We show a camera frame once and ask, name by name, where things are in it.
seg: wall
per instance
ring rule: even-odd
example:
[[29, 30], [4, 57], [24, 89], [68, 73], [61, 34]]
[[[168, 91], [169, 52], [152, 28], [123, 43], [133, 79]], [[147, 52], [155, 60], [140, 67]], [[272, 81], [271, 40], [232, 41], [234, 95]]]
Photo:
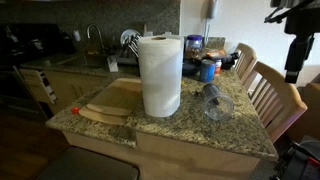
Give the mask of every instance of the wall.
[[[180, 34], [202, 34], [201, 17], [205, 11], [205, 0], [182, 0]], [[293, 35], [284, 33], [282, 24], [265, 24], [264, 18], [274, 9], [270, 0], [218, 0], [217, 17], [211, 22], [209, 36], [225, 37], [224, 48], [232, 52], [238, 42], [252, 46], [258, 60], [285, 73], [284, 66]], [[316, 34], [309, 59], [300, 72], [297, 85], [305, 85], [320, 73], [320, 35]]]
[[79, 30], [83, 39], [75, 43], [79, 50], [98, 48], [97, 32], [88, 41], [86, 28], [96, 24], [105, 45], [115, 37], [119, 44], [120, 35], [126, 29], [143, 32], [143, 24], [155, 34], [171, 31], [179, 33], [180, 0], [74, 0], [70, 2], [22, 2], [0, 4], [2, 23], [57, 23], [69, 34]]

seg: wooden chair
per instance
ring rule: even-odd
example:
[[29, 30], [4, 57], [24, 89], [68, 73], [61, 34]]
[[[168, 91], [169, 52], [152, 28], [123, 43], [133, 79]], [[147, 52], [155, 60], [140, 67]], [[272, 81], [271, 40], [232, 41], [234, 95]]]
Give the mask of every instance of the wooden chair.
[[240, 57], [235, 65], [235, 70], [240, 77], [242, 84], [249, 75], [251, 69], [257, 62], [256, 52], [248, 45], [239, 43], [235, 52], [238, 52]]
[[250, 99], [275, 142], [307, 110], [307, 106], [293, 84], [285, 83], [282, 74], [259, 61], [245, 80], [246, 89], [258, 74], [261, 78]]

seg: paper towel roll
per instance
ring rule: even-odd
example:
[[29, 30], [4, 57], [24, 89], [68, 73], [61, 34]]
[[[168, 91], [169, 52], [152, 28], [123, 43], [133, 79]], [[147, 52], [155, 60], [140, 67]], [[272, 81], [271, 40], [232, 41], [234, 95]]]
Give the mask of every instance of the paper towel roll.
[[180, 105], [183, 59], [181, 43], [181, 39], [169, 37], [139, 39], [143, 103], [150, 116], [170, 116]]

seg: kitchen sink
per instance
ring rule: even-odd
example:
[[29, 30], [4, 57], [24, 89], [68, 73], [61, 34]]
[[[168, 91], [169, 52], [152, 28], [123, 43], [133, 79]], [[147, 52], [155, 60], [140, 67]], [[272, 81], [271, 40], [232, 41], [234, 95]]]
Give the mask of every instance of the kitchen sink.
[[108, 67], [108, 55], [83, 55], [76, 56], [58, 63], [64, 66], [105, 68]]

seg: cup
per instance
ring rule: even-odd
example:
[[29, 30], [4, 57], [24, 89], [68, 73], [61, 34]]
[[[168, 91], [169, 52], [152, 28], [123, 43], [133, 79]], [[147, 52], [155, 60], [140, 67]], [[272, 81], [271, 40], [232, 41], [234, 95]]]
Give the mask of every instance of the cup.
[[234, 104], [232, 99], [221, 93], [218, 86], [208, 83], [203, 86], [204, 112], [212, 120], [221, 121], [231, 118]]

